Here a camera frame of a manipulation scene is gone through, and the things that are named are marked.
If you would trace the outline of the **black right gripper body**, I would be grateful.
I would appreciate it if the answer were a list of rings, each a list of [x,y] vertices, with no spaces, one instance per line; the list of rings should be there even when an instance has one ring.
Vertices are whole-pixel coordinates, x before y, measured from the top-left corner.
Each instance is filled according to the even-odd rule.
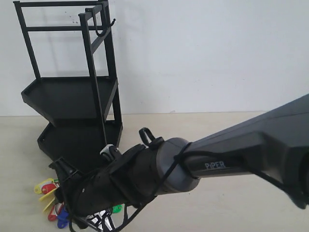
[[[102,165],[96,169],[87,173],[79,170],[72,178],[58,179],[56,196],[68,209],[69,225],[98,229],[86,217],[120,204],[136,208],[132,216],[124,215],[120,228],[130,223],[159,195],[158,151],[159,145],[138,144],[111,163],[102,158]]]

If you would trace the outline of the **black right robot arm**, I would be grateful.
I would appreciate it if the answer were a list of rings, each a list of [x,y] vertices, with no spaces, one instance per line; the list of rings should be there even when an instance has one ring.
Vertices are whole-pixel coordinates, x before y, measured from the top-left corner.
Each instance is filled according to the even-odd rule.
[[[283,191],[299,208],[309,204],[309,97],[292,102],[195,142],[155,137],[139,131],[142,142],[120,153],[107,145],[103,164],[83,173],[63,158],[50,164],[60,187],[66,220],[80,229],[118,232],[112,208],[122,204],[139,214],[157,196],[192,191],[200,179],[254,174]]]

